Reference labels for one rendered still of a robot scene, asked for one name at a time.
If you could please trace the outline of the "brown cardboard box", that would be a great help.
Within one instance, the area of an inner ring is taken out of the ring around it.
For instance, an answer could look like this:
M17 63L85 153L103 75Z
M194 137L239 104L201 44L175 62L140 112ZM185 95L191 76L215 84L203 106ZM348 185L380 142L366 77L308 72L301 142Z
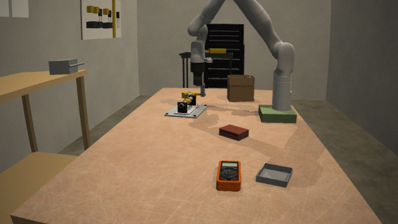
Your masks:
M227 99L229 102L254 101L254 77L229 75L227 78ZM230 85L229 85L230 81Z

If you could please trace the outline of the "reddish-brown flat rectangular block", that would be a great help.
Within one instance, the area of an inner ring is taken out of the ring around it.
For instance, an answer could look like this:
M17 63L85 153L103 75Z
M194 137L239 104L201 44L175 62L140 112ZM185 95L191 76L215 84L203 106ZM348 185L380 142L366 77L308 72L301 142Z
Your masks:
M219 135L240 141L249 136L249 130L229 124L219 129Z

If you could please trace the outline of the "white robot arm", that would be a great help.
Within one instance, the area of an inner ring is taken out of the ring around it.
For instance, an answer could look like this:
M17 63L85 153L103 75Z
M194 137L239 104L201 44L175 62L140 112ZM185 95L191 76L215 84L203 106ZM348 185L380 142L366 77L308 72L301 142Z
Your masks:
M295 62L293 45L282 42L279 39L269 15L256 0L233 1L262 37L273 57L278 60L277 67L274 69L272 109L277 111L291 110L291 84ZM225 0L209 0L201 13L189 24L188 34L190 36L200 36L191 43L191 53L205 52L205 42L208 33L206 24L209 24L214 19L224 2Z

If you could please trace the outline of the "orange digital multimeter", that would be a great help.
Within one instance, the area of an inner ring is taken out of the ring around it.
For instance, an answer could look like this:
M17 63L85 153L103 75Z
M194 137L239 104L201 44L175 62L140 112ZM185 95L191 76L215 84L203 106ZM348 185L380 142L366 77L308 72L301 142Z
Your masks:
M241 188L241 163L239 161L219 161L216 189L238 192Z

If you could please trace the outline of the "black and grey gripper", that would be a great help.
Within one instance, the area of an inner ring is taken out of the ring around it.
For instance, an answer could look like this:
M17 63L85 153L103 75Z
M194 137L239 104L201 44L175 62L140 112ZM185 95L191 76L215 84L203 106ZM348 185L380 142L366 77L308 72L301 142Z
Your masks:
M190 70L193 72L193 85L201 87L201 97L205 97L205 85L202 85L202 74L205 72L205 63L212 63L211 58L205 58L204 53L191 53Z

